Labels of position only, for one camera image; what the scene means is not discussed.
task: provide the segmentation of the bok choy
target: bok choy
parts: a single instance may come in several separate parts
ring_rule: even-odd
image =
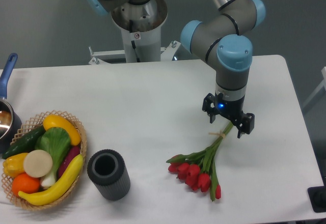
[[[67,131],[60,127],[48,129],[40,140],[37,141],[35,149],[48,152],[53,161],[51,171],[41,178],[41,186],[49,188],[57,181],[57,171],[66,157],[70,148],[70,137]]]

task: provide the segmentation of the ribbed cylinder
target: ribbed cylinder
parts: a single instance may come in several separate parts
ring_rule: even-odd
[[[108,200],[119,200],[129,192],[127,168],[122,156],[114,150],[105,149],[95,153],[88,162],[87,174]]]

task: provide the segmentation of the wicker basket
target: wicker basket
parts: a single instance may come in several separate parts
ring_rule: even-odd
[[[17,133],[15,134],[11,143],[13,144],[14,142],[16,142],[16,140],[18,138],[23,136],[25,133],[29,132],[36,126],[41,125],[43,123],[44,118],[47,117],[48,115],[60,115],[64,118],[66,118],[71,124],[73,124],[75,126],[75,128],[78,130],[78,132],[80,133],[80,136],[81,136],[80,153],[83,156],[84,162],[85,162],[86,149],[87,149],[86,132],[84,130],[82,123],[75,116],[67,113],[66,111],[62,112],[62,111],[53,110],[51,112],[41,113],[39,115],[36,115],[35,117],[30,118],[30,120],[26,121],[26,123],[23,124],[21,126],[21,128],[17,131]],[[16,197],[11,191],[13,178],[6,176],[5,174],[2,174],[1,182],[2,182],[2,188],[4,189],[5,194],[7,195],[7,199],[9,199],[10,202],[13,203],[15,206],[21,207],[25,210],[32,210],[32,211],[44,210],[44,209],[48,209],[48,208],[58,205],[66,197],[68,197],[70,195],[70,193],[72,192],[72,190],[74,189],[76,183],[78,182],[81,173],[82,173],[82,171],[79,173],[76,180],[72,183],[71,187],[68,189],[68,191],[64,195],[62,195],[58,200],[56,200],[50,204],[43,205],[43,206],[31,205],[26,200]]]

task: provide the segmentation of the metal pot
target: metal pot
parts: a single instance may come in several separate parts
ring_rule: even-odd
[[[6,152],[12,138],[21,127],[20,118],[14,112],[12,106],[6,101],[8,80],[17,59],[18,55],[16,53],[10,54],[0,76],[0,154]]]

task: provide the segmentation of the yellow bell pepper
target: yellow bell pepper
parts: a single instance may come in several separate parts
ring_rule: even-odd
[[[24,173],[23,163],[27,155],[28,153],[21,153],[7,158],[3,163],[4,173],[12,178]]]

